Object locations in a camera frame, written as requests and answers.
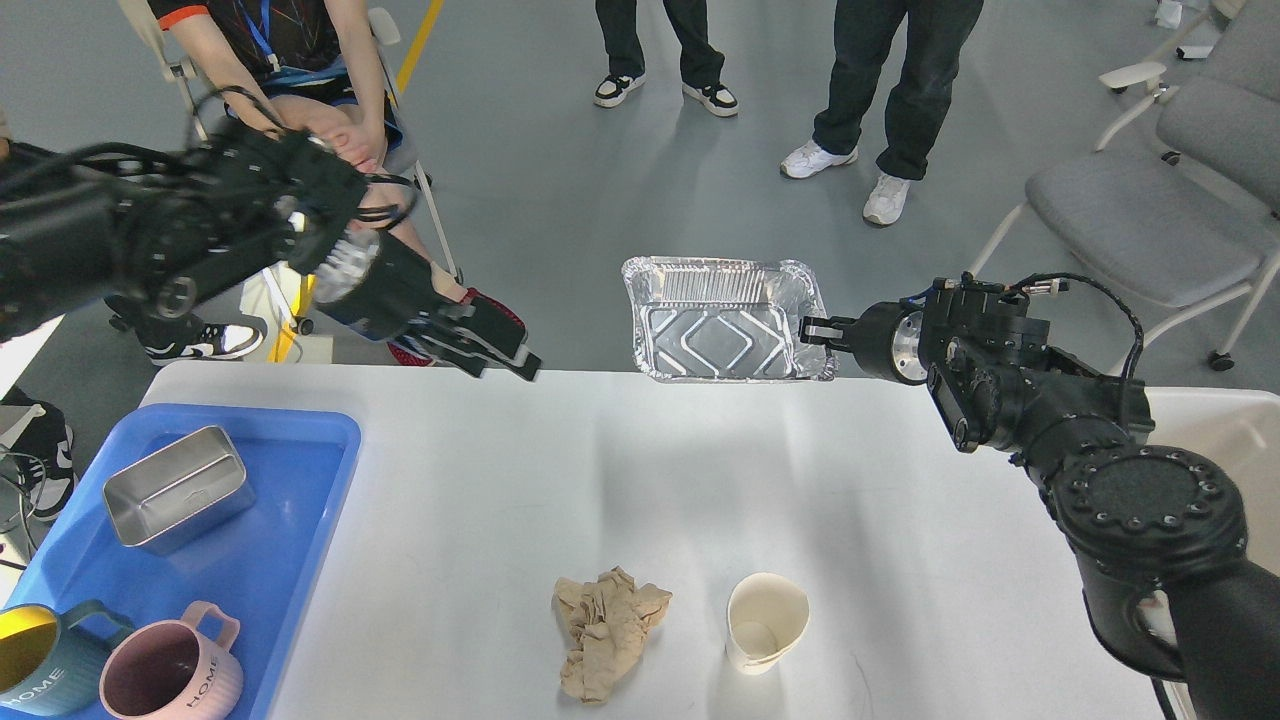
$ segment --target white sneaker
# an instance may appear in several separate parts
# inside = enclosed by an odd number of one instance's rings
[[[911,181],[881,173],[879,179],[876,181],[876,188],[867,199],[867,206],[863,208],[863,218],[881,227],[892,225],[902,217],[906,191],[910,188]]]
[[[641,85],[644,85],[644,76],[608,76],[595,88],[595,100],[593,102],[600,108],[616,108],[627,99],[627,95],[631,95],[631,91],[639,90]]]
[[[832,165],[847,165],[856,159],[856,147],[854,147],[854,151],[849,155],[832,155],[819,147],[817,142],[810,140],[809,142],[805,142],[800,147],[792,150],[791,154],[782,160],[782,164],[778,165],[778,170],[788,178],[804,179],[813,177]]]

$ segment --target metal box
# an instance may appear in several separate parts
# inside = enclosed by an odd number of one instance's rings
[[[120,543],[168,555],[255,498],[227,432],[207,425],[108,478],[102,500]]]

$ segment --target pink mug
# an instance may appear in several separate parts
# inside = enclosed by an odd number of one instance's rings
[[[211,641],[196,628],[212,614],[223,623]],[[180,620],[152,623],[106,659],[99,680],[102,706],[120,720],[221,720],[236,707],[244,673],[232,657],[239,620],[197,600]]]

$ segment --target gray floor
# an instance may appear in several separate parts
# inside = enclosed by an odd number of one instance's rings
[[[383,4],[404,35],[389,51],[396,68],[425,3]],[[806,140],[824,106],[833,3],[709,5],[712,41],[728,58],[723,79],[742,104],[728,120],[680,94],[678,46],[657,0],[640,8],[649,82],[613,110],[590,104],[605,58],[589,3],[444,4],[403,114],[436,178],[467,282],[524,316],[548,368],[635,369],[618,272],[634,255],[794,258],[817,270],[828,310],[846,315],[957,275],[1021,200],[1028,176],[1087,152],[1133,102],[1134,94],[1115,96],[1096,76],[1138,60],[1169,33],[1149,23],[1149,0],[988,0],[929,177],[913,188],[900,223],[876,229],[860,210],[876,178],[870,160],[884,146],[883,101],[902,38],[865,122],[864,160],[787,181],[777,163]],[[102,140],[180,143],[177,94],[114,3],[0,0],[0,101],[22,138],[55,150]],[[1193,63],[1179,63],[1171,77],[1193,72]],[[1115,146],[1158,152],[1151,120]],[[1014,281],[1042,270],[1080,266],[1024,219],[983,274]],[[1161,338],[1139,375],[1160,386],[1280,392],[1277,302],[1263,301],[1233,352],[1236,369],[1203,365],[1234,319],[1224,309]],[[1161,316],[1134,309],[1148,324]],[[228,318],[234,299],[202,314]],[[1056,345],[1103,368],[1129,342],[1124,319],[1083,288],[1038,301],[1033,314],[1053,320]],[[106,316],[101,305],[72,314],[20,383],[65,409],[82,464],[154,375]],[[389,361],[384,350],[335,332],[338,361]],[[842,374],[859,372],[846,361]]]

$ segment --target white paper cup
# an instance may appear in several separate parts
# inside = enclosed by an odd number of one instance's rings
[[[800,642],[809,625],[809,596],[782,575],[748,575],[728,596],[728,641],[733,669],[767,673]]]

